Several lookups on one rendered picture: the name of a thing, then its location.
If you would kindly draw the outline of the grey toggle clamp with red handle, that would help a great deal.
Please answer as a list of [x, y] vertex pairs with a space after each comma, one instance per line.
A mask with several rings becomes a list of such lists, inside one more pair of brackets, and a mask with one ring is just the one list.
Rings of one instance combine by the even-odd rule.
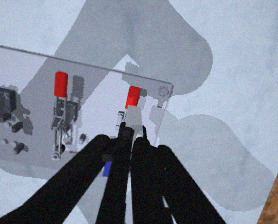
[[16, 110], [15, 90], [0, 87], [0, 116]]

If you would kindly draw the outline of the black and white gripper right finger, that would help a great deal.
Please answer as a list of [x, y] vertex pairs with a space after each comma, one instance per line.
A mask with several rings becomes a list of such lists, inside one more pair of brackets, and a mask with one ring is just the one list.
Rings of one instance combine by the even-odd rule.
[[173, 151], [150, 144], [136, 106], [130, 159], [133, 224], [174, 224], [172, 215], [177, 224], [226, 224]]

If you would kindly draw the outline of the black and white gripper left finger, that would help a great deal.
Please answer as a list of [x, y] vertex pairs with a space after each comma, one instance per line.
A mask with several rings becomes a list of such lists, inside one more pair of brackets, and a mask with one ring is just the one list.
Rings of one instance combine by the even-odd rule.
[[[63, 224], [106, 162], [112, 162], [95, 224], [125, 224], [135, 106], [128, 105], [118, 137], [99, 134], [0, 224]], [[115, 151], [115, 152], [114, 152]]]

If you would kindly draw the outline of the grey fixture plate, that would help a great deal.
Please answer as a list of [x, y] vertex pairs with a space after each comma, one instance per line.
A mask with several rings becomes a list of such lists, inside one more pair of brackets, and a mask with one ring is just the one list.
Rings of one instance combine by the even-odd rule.
[[[75, 124], [70, 124], [68, 137], [62, 137], [66, 149], [60, 160], [52, 160], [54, 129], [52, 122], [55, 73], [68, 74], [67, 101], [78, 103]], [[141, 107], [142, 125], [147, 139], [154, 146], [162, 122], [172, 84], [152, 78], [88, 65], [61, 58], [0, 46], [0, 87], [15, 90], [16, 110], [11, 123], [0, 123], [0, 160], [60, 170], [95, 136], [117, 138], [118, 112], [125, 112], [131, 86], [140, 88], [137, 107]], [[168, 88], [161, 96], [158, 89]], [[18, 121], [23, 128], [17, 133], [12, 126]], [[79, 144], [79, 137], [85, 141]], [[7, 139], [6, 144], [1, 140]], [[24, 143], [24, 149], [13, 153], [12, 141]]]

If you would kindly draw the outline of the blue rectangular plate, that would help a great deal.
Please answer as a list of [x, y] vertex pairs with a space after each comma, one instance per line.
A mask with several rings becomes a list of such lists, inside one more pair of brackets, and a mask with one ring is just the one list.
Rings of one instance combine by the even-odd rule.
[[108, 177], [108, 173], [111, 167], [111, 163], [112, 162], [106, 162], [105, 166], [104, 166], [104, 171], [103, 171], [103, 177]]

